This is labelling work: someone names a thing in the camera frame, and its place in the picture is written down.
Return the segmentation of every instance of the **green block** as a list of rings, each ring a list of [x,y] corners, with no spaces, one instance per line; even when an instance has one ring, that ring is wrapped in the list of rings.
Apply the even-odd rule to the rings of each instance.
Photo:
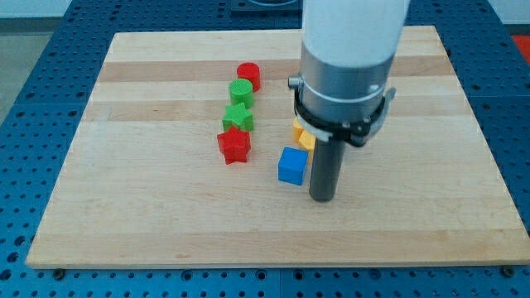
[[[245,108],[244,103],[238,103],[234,106],[224,107],[226,114],[223,117],[223,129],[229,130],[231,126],[239,130],[251,132],[254,129],[254,119],[252,112]]]
[[[232,105],[244,103],[245,108],[254,105],[252,83],[248,79],[235,79],[230,83],[230,102]]]

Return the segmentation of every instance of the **white floor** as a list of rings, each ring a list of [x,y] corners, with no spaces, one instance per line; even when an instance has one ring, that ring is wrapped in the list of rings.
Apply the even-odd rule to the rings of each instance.
[[[0,35],[0,124],[50,37],[51,33]]]

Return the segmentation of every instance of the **green star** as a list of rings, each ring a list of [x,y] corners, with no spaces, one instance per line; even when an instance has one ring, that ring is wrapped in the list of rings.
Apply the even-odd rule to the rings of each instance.
[[[245,108],[244,103],[238,103],[234,106],[224,107],[226,114],[223,117],[223,129],[225,131],[234,125],[239,130],[251,132],[254,129],[254,120],[252,112]]]

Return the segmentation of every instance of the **blue cube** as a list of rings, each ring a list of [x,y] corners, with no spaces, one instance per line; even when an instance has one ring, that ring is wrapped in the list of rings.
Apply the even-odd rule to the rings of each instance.
[[[283,148],[282,157],[278,162],[278,179],[294,185],[302,185],[308,156],[307,151],[290,147]]]

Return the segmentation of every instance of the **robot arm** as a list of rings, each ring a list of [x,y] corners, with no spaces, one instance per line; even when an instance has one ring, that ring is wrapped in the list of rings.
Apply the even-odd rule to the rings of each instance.
[[[388,72],[409,0],[305,0],[295,113],[317,138],[310,195],[335,195],[345,143],[361,147],[383,125]]]

